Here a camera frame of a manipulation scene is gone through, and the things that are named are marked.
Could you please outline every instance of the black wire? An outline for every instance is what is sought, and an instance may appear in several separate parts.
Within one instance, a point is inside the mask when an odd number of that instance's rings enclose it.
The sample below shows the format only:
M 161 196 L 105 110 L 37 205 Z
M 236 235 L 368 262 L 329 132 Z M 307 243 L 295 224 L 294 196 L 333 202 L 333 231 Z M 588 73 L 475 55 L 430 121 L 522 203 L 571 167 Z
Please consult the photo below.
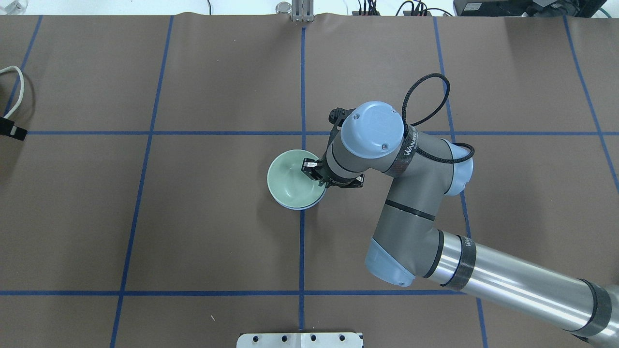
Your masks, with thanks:
M 412 11 L 414 11 L 414 10 L 415 10 L 415 3 L 414 3 L 414 2 L 412 2 L 411 0 L 406 0 L 406 1 L 404 1 L 404 2 L 400 5 L 400 8 L 398 8 L 398 9 L 397 9 L 396 15 L 399 15 L 399 14 L 400 14 L 400 10 L 402 9 L 402 7 L 404 7 L 404 5 L 406 5 L 406 4 L 407 4 L 407 3 L 409 3 L 409 2 L 410 2 L 410 10 L 411 10 L 411 12 L 412 12 Z
M 427 12 L 428 10 L 439 10 L 439 11 L 443 11 L 443 12 L 447 13 L 447 15 L 448 15 L 448 16 L 453 17 L 453 15 L 452 15 L 451 13 L 449 13 L 449 12 L 445 11 L 444 9 L 437 9 L 437 8 L 435 8 L 435 7 L 432 7 L 431 9 L 426 9 L 426 12 Z
M 409 88 L 409 91 L 406 93 L 406 96 L 404 96 L 404 102 L 402 102 L 402 122 L 404 123 L 404 137 L 406 138 L 406 136 L 409 133 L 409 126 L 406 124 L 406 108 L 409 104 L 409 98 L 410 95 L 413 93 L 413 91 L 419 87 L 419 85 L 423 82 L 426 81 L 428 79 L 431 79 L 432 77 L 438 77 L 439 79 L 443 80 L 443 82 L 445 82 L 445 95 L 443 96 L 443 100 L 441 101 L 441 104 L 438 106 L 438 108 L 436 108 L 434 111 L 432 111 L 431 114 L 429 114 L 428 116 L 424 117 L 424 119 L 417 121 L 415 123 L 412 123 L 411 126 L 418 126 L 419 124 L 422 124 L 426 121 L 428 121 L 430 118 L 434 117 L 434 115 L 437 114 L 437 112 L 440 111 L 440 109 L 443 108 L 443 106 L 445 105 L 445 103 L 447 102 L 447 98 L 449 98 L 449 91 L 451 90 L 451 85 L 449 84 L 449 80 L 447 80 L 447 77 L 445 77 L 445 75 L 443 74 L 438 74 L 437 72 L 434 72 L 432 74 L 428 74 L 426 76 L 423 76 L 421 79 L 417 80 L 413 86 L 411 86 Z M 427 159 L 436 161 L 436 162 L 440 162 L 440 163 L 446 163 L 446 164 L 456 164 L 456 163 L 461 163 L 464 162 L 470 158 L 473 157 L 473 155 L 475 154 L 475 149 L 469 145 L 466 144 L 465 142 L 454 142 L 453 143 L 456 146 L 461 146 L 461 147 L 466 147 L 469 150 L 469 153 L 459 159 L 442 159 L 441 157 L 437 157 L 434 155 L 429 154 L 428 152 L 425 152 L 424 150 L 420 149 L 419 147 L 417 148 L 417 153 L 424 156 Z

